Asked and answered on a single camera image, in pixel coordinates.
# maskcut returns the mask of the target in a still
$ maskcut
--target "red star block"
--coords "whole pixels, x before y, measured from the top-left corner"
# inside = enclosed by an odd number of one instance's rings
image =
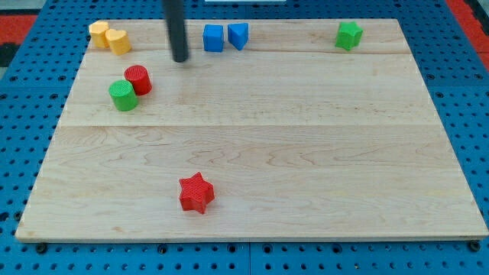
[[[206,212],[206,206],[214,199],[214,186],[202,178],[198,172],[189,179],[180,179],[182,192],[180,193],[180,203],[182,209],[196,210],[200,214]]]

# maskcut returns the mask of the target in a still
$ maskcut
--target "toy block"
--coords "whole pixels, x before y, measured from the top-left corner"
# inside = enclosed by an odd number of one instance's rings
[[[108,88],[115,107],[121,111],[131,111],[138,105],[138,97],[134,93],[132,84],[127,80],[118,80],[110,85]]]
[[[97,21],[89,26],[89,33],[96,47],[108,48],[105,32],[109,29],[108,22]]]
[[[206,24],[202,36],[205,51],[222,52],[224,48],[224,28],[221,25]]]
[[[336,36],[336,47],[351,50],[360,43],[361,35],[364,30],[356,22],[341,22]]]
[[[207,204],[214,199],[214,186],[202,178],[200,172],[189,179],[180,179],[182,192],[180,203],[183,211],[196,210],[200,214],[206,212]]]
[[[237,23],[228,25],[228,40],[238,50],[248,42],[248,23]]]
[[[105,32],[108,46],[115,55],[122,55],[131,50],[131,42],[129,42],[129,36],[127,31],[117,31],[114,29],[108,29]]]
[[[124,72],[124,78],[132,84],[136,95],[146,95],[153,88],[146,68],[141,65],[128,67]]]

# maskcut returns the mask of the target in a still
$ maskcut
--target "blue block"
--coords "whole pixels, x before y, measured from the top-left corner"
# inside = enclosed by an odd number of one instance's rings
[[[228,40],[238,50],[248,42],[248,23],[237,23],[228,25]]]
[[[206,24],[204,27],[204,50],[222,52],[224,47],[224,28],[221,25]]]

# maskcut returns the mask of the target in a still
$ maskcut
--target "yellow block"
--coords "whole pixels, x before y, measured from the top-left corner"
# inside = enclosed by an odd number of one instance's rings
[[[89,26],[89,32],[96,47],[107,48],[108,42],[105,32],[108,30],[108,22],[97,21]]]
[[[131,42],[129,42],[129,36],[127,31],[117,31],[109,29],[105,32],[110,50],[116,54],[121,55],[131,50]]]

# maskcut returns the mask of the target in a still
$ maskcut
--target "wood grain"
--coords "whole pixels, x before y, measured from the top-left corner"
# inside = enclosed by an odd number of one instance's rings
[[[133,50],[89,45],[17,230],[26,242],[421,241],[489,233],[395,20],[249,21],[238,52],[171,61],[162,21],[110,21]],[[148,68],[117,112],[107,87]],[[183,212],[178,179],[214,184]]]

